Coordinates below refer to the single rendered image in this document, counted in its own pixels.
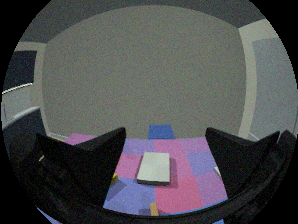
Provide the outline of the grey flat box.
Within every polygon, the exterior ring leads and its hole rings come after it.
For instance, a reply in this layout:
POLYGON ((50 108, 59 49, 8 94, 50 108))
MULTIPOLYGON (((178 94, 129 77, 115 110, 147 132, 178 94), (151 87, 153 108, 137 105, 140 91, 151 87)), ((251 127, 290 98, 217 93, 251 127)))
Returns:
POLYGON ((169 153, 144 152, 137 183, 169 185, 169 153))

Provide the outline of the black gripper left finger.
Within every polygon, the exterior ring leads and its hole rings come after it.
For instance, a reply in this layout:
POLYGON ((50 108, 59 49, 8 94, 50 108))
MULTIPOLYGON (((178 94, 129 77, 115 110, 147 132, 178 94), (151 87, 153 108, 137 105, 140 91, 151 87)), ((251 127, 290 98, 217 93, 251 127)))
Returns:
POLYGON ((117 128, 84 143, 69 145, 65 141, 36 133, 44 156, 71 172, 82 192, 92 198, 92 204, 104 208, 113 173, 124 151, 126 128, 117 128))

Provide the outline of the yellow block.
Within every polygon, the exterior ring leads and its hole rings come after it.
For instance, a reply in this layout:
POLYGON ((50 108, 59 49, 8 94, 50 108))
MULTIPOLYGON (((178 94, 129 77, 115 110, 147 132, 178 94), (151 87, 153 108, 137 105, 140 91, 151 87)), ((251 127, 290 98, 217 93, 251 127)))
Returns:
POLYGON ((116 173, 113 173, 113 177, 112 177, 112 183, 110 183, 110 185, 112 185, 113 183, 116 183, 116 181, 118 180, 118 176, 116 175, 116 173))

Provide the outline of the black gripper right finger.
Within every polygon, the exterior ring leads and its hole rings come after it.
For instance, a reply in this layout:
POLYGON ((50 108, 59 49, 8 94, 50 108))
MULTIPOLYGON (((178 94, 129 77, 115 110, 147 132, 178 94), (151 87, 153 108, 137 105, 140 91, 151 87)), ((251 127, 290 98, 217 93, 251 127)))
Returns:
POLYGON ((227 198, 242 192, 242 186, 253 175, 257 165, 265 156, 266 149, 278 143, 279 131, 255 141, 241 139, 220 129, 206 129, 210 152, 216 160, 218 172, 221 173, 227 198))

